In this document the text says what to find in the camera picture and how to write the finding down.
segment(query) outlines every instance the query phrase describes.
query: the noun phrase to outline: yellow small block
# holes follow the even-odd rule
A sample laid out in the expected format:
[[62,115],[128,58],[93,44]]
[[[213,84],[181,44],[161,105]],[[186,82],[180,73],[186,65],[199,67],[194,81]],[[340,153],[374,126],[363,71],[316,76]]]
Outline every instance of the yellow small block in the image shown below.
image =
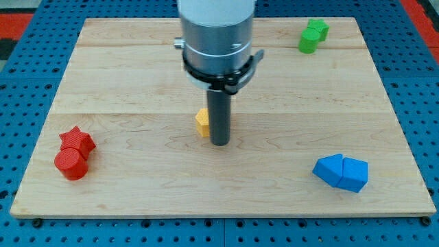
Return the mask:
[[207,108],[202,108],[195,116],[197,122],[197,131],[202,137],[209,136],[209,112]]

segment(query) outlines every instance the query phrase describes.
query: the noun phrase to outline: blue pegboard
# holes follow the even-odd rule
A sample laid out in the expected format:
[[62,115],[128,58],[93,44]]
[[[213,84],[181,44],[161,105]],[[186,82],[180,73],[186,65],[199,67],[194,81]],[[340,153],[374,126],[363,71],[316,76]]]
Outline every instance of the blue pegboard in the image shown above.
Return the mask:
[[[86,17],[177,17],[175,0],[43,0],[0,73],[0,246],[439,246],[439,217],[16,220],[9,214]],[[256,16],[354,16],[439,205],[439,68],[398,1],[257,2]]]

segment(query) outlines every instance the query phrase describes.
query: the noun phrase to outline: red star block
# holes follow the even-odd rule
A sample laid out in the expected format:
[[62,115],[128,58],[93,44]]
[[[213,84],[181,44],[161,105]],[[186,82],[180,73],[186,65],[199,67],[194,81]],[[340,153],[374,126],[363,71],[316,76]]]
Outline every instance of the red star block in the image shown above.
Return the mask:
[[88,171],[88,164],[73,148],[66,148],[55,157],[55,166],[68,180],[78,180]]
[[96,145],[91,139],[90,135],[88,133],[81,132],[77,126],[67,133],[60,134],[60,138],[62,140],[60,148],[61,150],[65,150],[67,148],[76,149],[82,155],[84,160],[87,160],[91,150],[96,148]]

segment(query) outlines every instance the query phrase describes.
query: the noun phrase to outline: black rod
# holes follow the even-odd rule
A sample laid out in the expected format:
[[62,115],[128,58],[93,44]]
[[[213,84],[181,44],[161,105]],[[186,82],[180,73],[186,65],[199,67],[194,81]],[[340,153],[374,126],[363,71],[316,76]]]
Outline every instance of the black rod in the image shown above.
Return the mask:
[[207,91],[211,143],[226,145],[230,140],[230,95]]

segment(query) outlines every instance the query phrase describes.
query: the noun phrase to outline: blue block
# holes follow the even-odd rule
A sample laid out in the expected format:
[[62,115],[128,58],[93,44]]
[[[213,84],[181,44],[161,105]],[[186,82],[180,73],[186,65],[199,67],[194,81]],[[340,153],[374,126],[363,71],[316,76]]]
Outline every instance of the blue block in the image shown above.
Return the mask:
[[335,187],[343,175],[343,155],[335,154],[319,159],[313,173],[330,186]]
[[368,182],[368,163],[353,158],[343,159],[343,177],[337,187],[358,193]]

